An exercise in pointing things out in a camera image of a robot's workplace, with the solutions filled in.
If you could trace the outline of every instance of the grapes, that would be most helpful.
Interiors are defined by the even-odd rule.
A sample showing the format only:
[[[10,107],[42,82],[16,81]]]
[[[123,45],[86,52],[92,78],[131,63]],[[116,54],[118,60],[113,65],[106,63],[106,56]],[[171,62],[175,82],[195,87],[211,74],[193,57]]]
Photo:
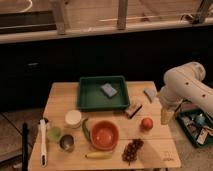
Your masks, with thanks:
[[[126,161],[129,163],[137,160],[137,151],[143,146],[143,141],[138,139],[133,139],[131,143],[129,143],[122,154],[123,161]]]

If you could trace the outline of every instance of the white container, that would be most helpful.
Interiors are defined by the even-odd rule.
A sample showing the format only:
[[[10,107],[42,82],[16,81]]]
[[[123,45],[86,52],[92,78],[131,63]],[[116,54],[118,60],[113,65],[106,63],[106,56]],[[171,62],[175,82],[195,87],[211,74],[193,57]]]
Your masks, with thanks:
[[[78,110],[68,111],[65,115],[65,122],[70,128],[78,128],[81,125],[82,114]]]

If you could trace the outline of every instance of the apple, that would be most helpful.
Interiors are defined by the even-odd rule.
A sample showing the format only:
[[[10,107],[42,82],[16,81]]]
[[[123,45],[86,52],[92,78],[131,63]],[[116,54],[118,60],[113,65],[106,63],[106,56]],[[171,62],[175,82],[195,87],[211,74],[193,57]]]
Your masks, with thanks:
[[[141,130],[149,131],[153,128],[153,120],[149,117],[143,118],[140,124]]]

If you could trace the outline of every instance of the green tray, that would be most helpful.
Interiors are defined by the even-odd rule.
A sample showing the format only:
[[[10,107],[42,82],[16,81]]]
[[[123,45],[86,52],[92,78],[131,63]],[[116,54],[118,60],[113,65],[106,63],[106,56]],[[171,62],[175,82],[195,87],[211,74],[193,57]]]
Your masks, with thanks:
[[[203,147],[203,146],[208,145],[208,144],[213,144],[213,137],[211,137],[209,135],[207,136],[204,144],[199,144],[196,141],[196,137],[194,137],[191,134],[191,132],[188,130],[187,126],[183,122],[183,117],[184,116],[192,117],[192,115],[198,115],[200,113],[204,113],[204,112],[201,109],[194,109],[194,110],[188,110],[188,111],[180,112],[180,113],[178,113],[178,115],[176,117],[176,119],[179,122],[181,128],[183,129],[183,131],[185,132],[185,134],[187,135],[187,137],[189,138],[189,140],[191,141],[193,146],[196,147],[196,148]],[[207,117],[205,117],[205,122],[206,122],[206,124],[209,127],[213,127],[213,123]]]
[[[101,90],[105,83],[111,84],[117,94],[107,97]],[[129,96],[123,76],[81,77],[77,108],[81,111],[123,110],[129,106]]]

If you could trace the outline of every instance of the orange bowl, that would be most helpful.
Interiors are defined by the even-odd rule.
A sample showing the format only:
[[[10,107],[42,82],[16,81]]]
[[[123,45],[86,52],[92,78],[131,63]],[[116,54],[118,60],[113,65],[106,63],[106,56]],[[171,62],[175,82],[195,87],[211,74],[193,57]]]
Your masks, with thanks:
[[[118,128],[110,121],[100,121],[91,130],[91,142],[98,150],[112,150],[117,145]]]

